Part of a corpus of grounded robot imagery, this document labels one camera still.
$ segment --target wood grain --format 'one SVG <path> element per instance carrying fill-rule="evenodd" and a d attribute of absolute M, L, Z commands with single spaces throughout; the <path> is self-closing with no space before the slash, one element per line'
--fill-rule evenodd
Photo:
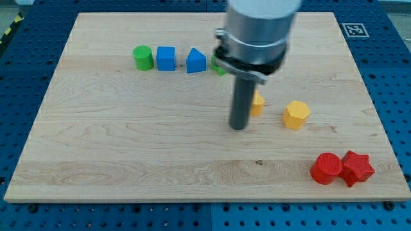
<path fill-rule="evenodd" d="M 7 190 L 15 203 L 404 201 L 410 190 L 332 13 L 299 13 L 266 105 L 227 124 L 233 76 L 186 74 L 209 58 L 220 13 L 80 13 Z M 175 72 L 137 71 L 131 52 L 175 46 Z M 292 100 L 311 110 L 284 127 Z M 348 188 L 310 176 L 331 151 L 368 153 L 376 174 Z"/>

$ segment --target blue cube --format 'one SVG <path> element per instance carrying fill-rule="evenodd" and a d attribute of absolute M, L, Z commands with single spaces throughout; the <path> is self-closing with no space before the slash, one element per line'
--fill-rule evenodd
<path fill-rule="evenodd" d="M 159 46 L 157 48 L 157 68 L 159 71 L 175 71 L 175 48 Z"/>
<path fill-rule="evenodd" d="M 197 49 L 192 48 L 190 54 L 186 59 L 187 73 L 197 73 L 200 71 L 206 71 L 207 58 Z"/>

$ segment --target red block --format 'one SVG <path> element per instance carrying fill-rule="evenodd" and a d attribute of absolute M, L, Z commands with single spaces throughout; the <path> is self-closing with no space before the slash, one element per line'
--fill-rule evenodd
<path fill-rule="evenodd" d="M 320 184 L 331 184 L 342 171 L 342 161 L 333 153 L 322 153 L 311 167 L 312 178 Z"/>
<path fill-rule="evenodd" d="M 369 163 L 368 155 L 359 155 L 353 151 L 348 151 L 342 159 L 343 170 L 340 177 L 345 180 L 348 187 L 352 187 L 356 182 L 365 182 L 375 173 Z"/>

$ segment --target red star-shaped block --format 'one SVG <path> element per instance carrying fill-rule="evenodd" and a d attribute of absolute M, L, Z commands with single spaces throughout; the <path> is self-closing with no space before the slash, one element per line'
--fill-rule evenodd
<path fill-rule="evenodd" d="M 342 164 L 343 168 L 339 177 L 345 180 L 348 187 L 352 187 L 356 182 L 365 182 L 375 173 L 368 155 L 348 151 L 342 159 Z"/>

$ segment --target toy block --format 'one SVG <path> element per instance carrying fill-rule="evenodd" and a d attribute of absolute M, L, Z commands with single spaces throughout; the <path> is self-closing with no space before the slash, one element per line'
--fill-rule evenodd
<path fill-rule="evenodd" d="M 311 177 L 319 184 L 331 184 L 342 171 L 342 161 L 334 153 L 322 153 L 311 167 Z"/>
<path fill-rule="evenodd" d="M 187 73 L 197 73 L 206 71 L 207 58 L 195 48 L 191 48 L 190 54 L 186 59 Z"/>
<path fill-rule="evenodd" d="M 283 122 L 287 128 L 298 130 L 302 128 L 310 115 L 310 110 L 306 103 L 300 101 L 292 101 L 287 105 L 284 114 Z"/>
<path fill-rule="evenodd" d="M 254 97 L 252 98 L 250 115 L 260 116 L 263 113 L 264 102 L 264 98 L 259 95 L 259 91 L 255 90 Z"/>
<path fill-rule="evenodd" d="M 154 66 L 153 54 L 148 46 L 137 46 L 133 50 L 136 68 L 140 71 L 148 71 Z"/>
<path fill-rule="evenodd" d="M 159 71 L 175 71 L 175 48 L 159 46 L 157 48 L 157 68 Z"/>
<path fill-rule="evenodd" d="M 353 151 L 348 151 L 342 159 L 343 170 L 340 177 L 344 179 L 348 187 L 352 187 L 356 182 L 367 181 L 375 170 L 369 163 L 368 155 L 359 155 Z"/>
<path fill-rule="evenodd" d="M 225 74 L 224 69 L 222 69 L 221 67 L 219 67 L 219 66 L 216 64 L 216 56 L 215 56 L 215 55 L 211 56 L 211 69 L 214 70 L 214 71 L 216 71 L 220 76 L 222 76 L 223 74 Z"/>

